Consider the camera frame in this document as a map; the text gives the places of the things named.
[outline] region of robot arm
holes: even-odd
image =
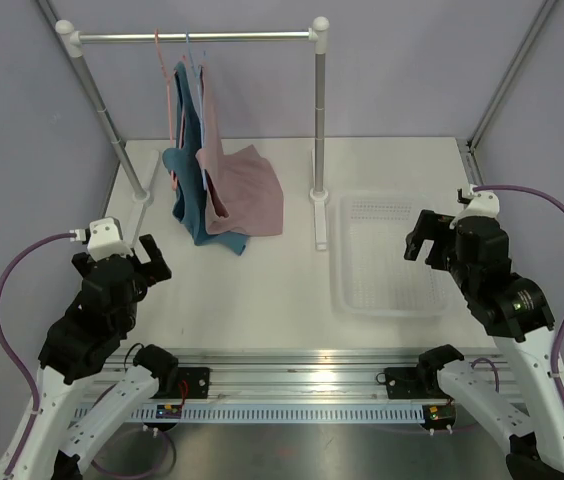
[[[150,235],[140,238],[150,259],[141,263],[122,240],[120,225],[113,218],[92,222],[89,230],[74,233],[79,241],[88,242],[89,254],[72,259],[83,277],[82,286],[64,316],[48,330],[36,382],[40,406],[33,412],[29,402],[0,459],[0,480],[81,478],[129,412],[158,389],[170,392],[175,386],[177,359],[149,345],[138,352],[125,379],[67,432],[84,391],[135,327],[137,302],[149,287],[171,278]]]
[[[497,197],[470,191],[460,192],[459,200],[468,205],[455,218],[421,212],[407,236],[405,259],[415,260],[423,242],[433,241],[426,264],[452,275],[469,310],[506,357],[530,418],[481,382],[450,346],[420,357],[420,379],[469,410],[507,455],[513,478],[564,479],[564,408],[549,361],[553,315],[540,287],[511,272],[509,238],[495,220]],[[449,349],[455,353],[449,356]],[[564,382],[561,360],[560,378]]]

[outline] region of black cable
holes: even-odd
[[[134,343],[133,345],[131,345],[131,348],[129,348],[129,351],[126,352],[126,355],[124,356],[124,371],[125,372],[126,372],[126,361],[129,359],[129,355],[131,355],[131,352],[133,351],[133,349],[135,347],[138,347],[138,346],[144,348],[144,344],[138,342],[138,343]]]
[[[380,375],[384,375],[384,382],[378,380],[378,377]],[[419,381],[417,378],[400,378],[398,376],[393,375],[392,373],[387,374],[384,372],[380,372],[375,376],[375,381],[377,382],[378,385],[386,385],[388,383],[387,382],[388,379],[397,380],[398,382],[404,382],[404,383],[415,383]]]

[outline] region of white tabletop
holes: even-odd
[[[194,246],[171,214],[174,192],[160,165],[155,200],[141,234],[153,235],[173,278],[151,288],[139,304],[129,344],[228,350],[425,348],[446,343],[460,349],[493,348],[456,289],[452,307],[439,318],[377,318],[338,308],[331,294],[332,253],[314,247],[308,197],[313,140],[224,141],[226,153],[249,144],[269,159],[282,185],[284,233],[251,238],[241,257],[220,245]],[[142,140],[128,142],[126,149],[142,171],[151,150],[168,147],[168,141]],[[456,190],[467,179],[453,138],[330,138],[325,158],[325,185],[332,195],[403,190],[426,196],[440,213],[460,210]],[[107,215],[124,226],[131,205],[131,187],[120,169]],[[329,215],[334,208],[330,203]]]

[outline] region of clothes hanger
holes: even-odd
[[[164,80],[166,81],[166,102],[169,115],[169,140],[171,142],[171,147],[175,147],[175,142],[173,140],[173,110],[171,108],[171,76],[167,73],[164,65],[162,49],[160,48],[160,34],[157,28],[155,29],[155,48],[158,51],[158,59],[160,60],[162,75],[164,75]],[[173,188],[173,190],[177,190],[178,188],[178,177],[175,175],[175,172],[171,172],[171,188]]]

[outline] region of clothes rack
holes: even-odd
[[[324,96],[325,96],[325,59],[329,21],[325,17],[317,17],[312,26],[306,30],[286,32],[205,32],[205,33],[160,33],[158,39],[164,43],[190,42],[285,42],[309,41],[315,43],[315,138],[313,147],[313,187],[309,198],[313,202],[315,219],[315,246],[318,250],[327,249],[326,202],[328,191],[324,187]],[[152,43],[155,34],[110,34],[84,33],[76,30],[68,20],[59,20],[55,30],[75,67],[100,121],[104,125],[109,141],[124,169],[133,188],[134,206],[124,229],[124,238],[134,245],[139,235],[142,219],[146,209],[152,203],[151,186],[159,163],[159,154],[150,155],[141,178],[138,177],[124,143],[115,128],[115,124],[102,100],[97,84],[84,58],[83,46],[90,43]]]

